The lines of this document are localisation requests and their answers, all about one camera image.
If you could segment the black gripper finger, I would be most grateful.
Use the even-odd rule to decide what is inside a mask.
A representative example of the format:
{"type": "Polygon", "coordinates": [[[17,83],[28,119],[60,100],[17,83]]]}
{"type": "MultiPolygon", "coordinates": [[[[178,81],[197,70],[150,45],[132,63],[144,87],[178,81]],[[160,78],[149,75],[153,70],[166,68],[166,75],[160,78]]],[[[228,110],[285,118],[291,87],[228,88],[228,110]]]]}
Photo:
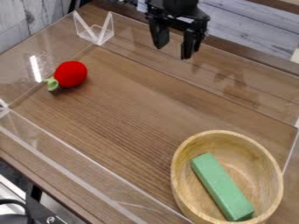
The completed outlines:
{"type": "Polygon", "coordinates": [[[199,51],[201,45],[201,31],[186,29],[182,32],[181,42],[181,59],[186,60],[192,57],[192,54],[199,51]]]}
{"type": "Polygon", "coordinates": [[[169,42],[168,25],[160,18],[156,17],[149,17],[148,22],[153,45],[157,49],[161,49],[169,42]]]}

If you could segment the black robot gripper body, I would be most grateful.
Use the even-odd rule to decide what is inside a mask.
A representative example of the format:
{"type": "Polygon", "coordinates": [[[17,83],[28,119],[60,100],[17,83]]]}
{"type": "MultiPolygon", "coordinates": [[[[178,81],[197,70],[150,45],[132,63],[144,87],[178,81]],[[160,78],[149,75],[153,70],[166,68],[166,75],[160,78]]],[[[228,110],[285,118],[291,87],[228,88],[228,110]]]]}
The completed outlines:
{"type": "Polygon", "coordinates": [[[177,31],[200,30],[201,38],[208,30],[209,15],[199,8],[199,0],[145,0],[145,18],[160,18],[177,31]]]}

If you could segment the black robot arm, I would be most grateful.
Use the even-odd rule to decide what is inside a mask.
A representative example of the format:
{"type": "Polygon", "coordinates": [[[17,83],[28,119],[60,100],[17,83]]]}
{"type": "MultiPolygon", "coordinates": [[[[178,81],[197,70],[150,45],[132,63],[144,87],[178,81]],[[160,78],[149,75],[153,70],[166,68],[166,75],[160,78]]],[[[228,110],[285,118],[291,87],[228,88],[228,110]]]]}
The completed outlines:
{"type": "Polygon", "coordinates": [[[182,32],[181,59],[199,51],[211,17],[197,7],[199,0],[145,0],[153,45],[161,49],[169,42],[169,29],[182,32]]]}

